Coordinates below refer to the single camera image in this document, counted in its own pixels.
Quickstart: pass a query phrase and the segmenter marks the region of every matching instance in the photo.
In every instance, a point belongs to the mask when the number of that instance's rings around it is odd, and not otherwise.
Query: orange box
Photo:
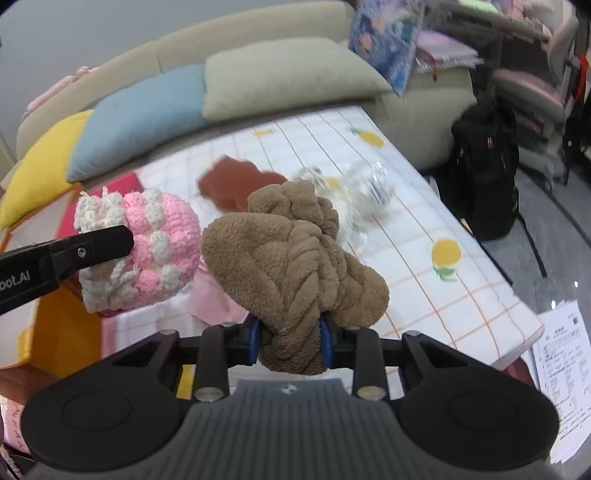
[[[79,193],[74,186],[5,231],[0,251],[54,239]],[[0,395],[24,405],[56,379],[100,360],[100,323],[65,286],[0,316]]]

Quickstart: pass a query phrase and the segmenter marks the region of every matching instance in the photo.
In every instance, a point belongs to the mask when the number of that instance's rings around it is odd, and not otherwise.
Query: beige pillow
[[[392,91],[355,53],[328,38],[262,41],[211,55],[203,117],[242,116]]]

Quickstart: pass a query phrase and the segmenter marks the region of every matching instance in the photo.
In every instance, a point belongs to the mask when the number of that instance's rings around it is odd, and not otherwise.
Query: blue pillow
[[[349,35],[354,51],[402,95],[413,67],[424,0],[362,0]]]
[[[143,80],[102,99],[70,156],[67,181],[107,173],[174,137],[209,125],[204,65]]]

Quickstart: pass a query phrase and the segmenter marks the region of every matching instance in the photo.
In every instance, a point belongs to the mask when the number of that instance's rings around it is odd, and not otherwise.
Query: black backpack
[[[544,264],[519,213],[515,173],[519,147],[515,115],[494,98],[481,97],[452,125],[454,139],[445,169],[441,199],[459,219],[465,219],[478,241],[494,240],[511,230],[515,219],[525,228],[542,276]]]

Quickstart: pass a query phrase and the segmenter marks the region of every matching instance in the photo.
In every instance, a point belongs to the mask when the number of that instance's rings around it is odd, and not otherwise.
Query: brown cloth
[[[220,210],[247,212],[248,196],[274,183],[287,179],[274,171],[259,171],[254,163],[225,156],[218,160],[197,182],[199,192]]]
[[[205,229],[209,271],[267,327],[266,367],[322,373],[320,314],[330,312],[339,326],[369,327],[388,306],[388,286],[335,243],[338,215],[309,181],[264,187],[249,208],[256,213],[230,213]]]

